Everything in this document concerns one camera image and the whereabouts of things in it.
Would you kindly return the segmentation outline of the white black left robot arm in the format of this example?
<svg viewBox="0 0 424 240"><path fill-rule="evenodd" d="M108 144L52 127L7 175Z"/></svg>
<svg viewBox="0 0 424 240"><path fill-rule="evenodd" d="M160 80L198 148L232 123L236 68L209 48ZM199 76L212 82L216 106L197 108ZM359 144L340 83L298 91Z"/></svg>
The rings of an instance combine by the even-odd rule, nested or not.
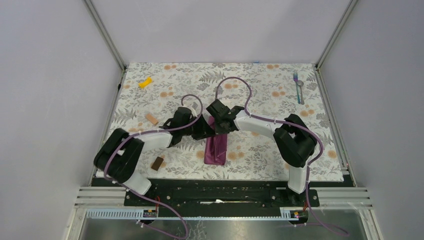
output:
<svg viewBox="0 0 424 240"><path fill-rule="evenodd" d="M132 138L129 138L129 132L117 128L93 160L93 164L105 176L135 191L136 199L144 206L154 202L155 192L150 188L152 183L149 179L136 171L141 154L153 149L173 147L184 136L202 140L215 135L215 130L202 114L195 117L191 109L182 106L159 128L145 131L142 135L134 134Z"/></svg>

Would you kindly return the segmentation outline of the purple cloth napkin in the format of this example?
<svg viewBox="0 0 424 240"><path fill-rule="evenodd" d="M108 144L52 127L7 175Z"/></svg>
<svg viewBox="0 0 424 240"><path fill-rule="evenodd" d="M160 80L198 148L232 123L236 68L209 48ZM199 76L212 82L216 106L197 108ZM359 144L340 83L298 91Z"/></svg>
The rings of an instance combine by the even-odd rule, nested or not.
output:
<svg viewBox="0 0 424 240"><path fill-rule="evenodd" d="M206 165L223 166L227 159L228 135L219 134L208 137L205 143L204 159Z"/></svg>

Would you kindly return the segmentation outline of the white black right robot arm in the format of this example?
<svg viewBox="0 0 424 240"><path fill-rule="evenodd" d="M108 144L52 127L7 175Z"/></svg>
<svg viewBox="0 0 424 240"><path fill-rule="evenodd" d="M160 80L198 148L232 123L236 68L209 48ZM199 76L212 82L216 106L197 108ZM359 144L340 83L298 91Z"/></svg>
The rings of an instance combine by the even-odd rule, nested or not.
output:
<svg viewBox="0 0 424 240"><path fill-rule="evenodd" d="M218 135L249 131L274 140L282 159L289 165L287 201L293 206L299 206L307 199L307 165L319 138L306 127L298 115L290 114L284 120L273 120L249 114L242 106L229 108L218 99L206 110L214 118L215 132Z"/></svg>

